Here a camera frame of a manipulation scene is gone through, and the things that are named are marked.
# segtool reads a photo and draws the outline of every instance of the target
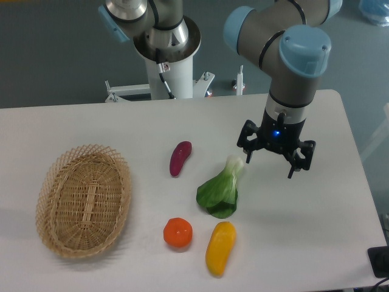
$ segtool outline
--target blue joint cap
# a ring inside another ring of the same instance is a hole
[[[126,36],[122,29],[116,24],[103,5],[98,8],[98,13],[100,14],[106,28],[119,43],[129,41],[128,36]]]
[[[279,50],[281,59],[292,72],[316,78],[327,68],[331,40],[316,27],[292,26],[283,34]]]
[[[328,10],[327,19],[330,19],[336,13],[338,13],[342,4],[343,4],[343,0],[329,0],[329,10]]]
[[[224,24],[223,37],[225,43],[234,52],[238,52],[238,38],[246,16],[254,8],[248,6],[241,6],[235,9],[227,18]]]

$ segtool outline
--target bok choy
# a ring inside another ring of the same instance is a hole
[[[231,216],[236,211],[237,179],[243,167],[244,162],[239,156],[230,155],[222,172],[198,187],[197,203],[216,218]]]

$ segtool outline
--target woven basket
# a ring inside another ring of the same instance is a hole
[[[58,255],[92,256],[113,244],[130,200],[129,167],[120,153],[84,145],[51,166],[36,207],[36,228]]]

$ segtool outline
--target toy vegetable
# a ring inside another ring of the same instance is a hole
[[[176,146],[170,158],[170,174],[173,177],[177,177],[180,174],[190,153],[192,153],[191,142],[183,141]]]
[[[164,229],[164,240],[175,248],[187,246],[193,236],[191,224],[182,218],[172,218]]]
[[[244,167],[239,156],[230,155],[224,169],[197,189],[196,201],[209,214],[225,219],[236,211],[237,179]]]
[[[205,262],[214,276],[222,276],[235,244],[236,231],[230,222],[220,222],[212,232],[205,254]]]

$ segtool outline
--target black cable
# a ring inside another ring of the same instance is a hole
[[[375,291],[377,291],[378,286],[381,285],[382,283],[388,281],[388,280],[389,280],[389,277],[388,277],[388,278],[385,278],[384,280],[379,281],[377,284],[375,284],[375,285],[370,289],[369,292],[375,292]]]
[[[160,50],[159,49],[156,49],[156,63],[157,64],[162,63],[160,60]],[[171,92],[170,87],[169,87],[168,83],[166,82],[166,80],[164,79],[164,76],[162,75],[162,73],[159,73],[159,78],[162,81],[162,83],[165,85],[165,88],[166,88],[166,91],[168,92],[169,98],[175,99],[176,97]]]

